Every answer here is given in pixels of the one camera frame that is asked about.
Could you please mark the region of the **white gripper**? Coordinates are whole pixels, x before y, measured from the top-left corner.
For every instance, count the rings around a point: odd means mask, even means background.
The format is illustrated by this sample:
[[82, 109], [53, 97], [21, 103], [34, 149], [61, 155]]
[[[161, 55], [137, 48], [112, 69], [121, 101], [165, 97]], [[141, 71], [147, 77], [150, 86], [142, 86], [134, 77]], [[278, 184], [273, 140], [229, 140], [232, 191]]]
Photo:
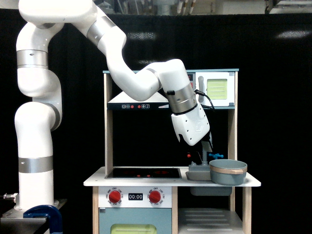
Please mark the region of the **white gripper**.
[[208, 158], [208, 154], [213, 152], [211, 137], [205, 137], [210, 131], [210, 124], [203, 107], [198, 104], [185, 114], [172, 114], [171, 119], [178, 141], [183, 139], [190, 145], [187, 149], [187, 153], [191, 154], [191, 157], [187, 158], [188, 164], [202, 164], [202, 158]]

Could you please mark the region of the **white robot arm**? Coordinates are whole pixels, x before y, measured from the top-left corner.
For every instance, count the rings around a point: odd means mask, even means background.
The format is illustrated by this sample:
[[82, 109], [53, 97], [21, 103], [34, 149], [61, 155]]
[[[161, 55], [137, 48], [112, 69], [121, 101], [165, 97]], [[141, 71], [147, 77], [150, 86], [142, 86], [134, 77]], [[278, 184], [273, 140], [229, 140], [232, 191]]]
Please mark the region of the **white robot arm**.
[[193, 146], [209, 132], [208, 119], [195, 98], [183, 62], [154, 62], [133, 72], [122, 56], [125, 33], [93, 1], [21, 0], [19, 13], [26, 25], [16, 44], [18, 87], [32, 101], [15, 114], [18, 208], [26, 211], [54, 204], [51, 132], [62, 120], [62, 94], [59, 78], [48, 68], [48, 45], [66, 23], [74, 25], [105, 55], [111, 77], [129, 97], [145, 101], [158, 90], [165, 91], [178, 139]]

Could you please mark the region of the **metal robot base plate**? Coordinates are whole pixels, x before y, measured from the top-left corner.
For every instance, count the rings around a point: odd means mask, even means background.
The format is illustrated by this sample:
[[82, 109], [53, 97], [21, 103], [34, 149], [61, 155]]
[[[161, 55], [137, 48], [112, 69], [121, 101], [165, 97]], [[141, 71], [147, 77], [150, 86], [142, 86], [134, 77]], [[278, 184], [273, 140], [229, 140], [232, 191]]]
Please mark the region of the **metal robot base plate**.
[[[66, 199], [55, 200], [52, 206], [60, 211], [66, 202]], [[0, 218], [0, 232], [2, 234], [50, 234], [47, 218], [23, 218], [25, 211], [27, 210], [14, 207], [5, 212]]]

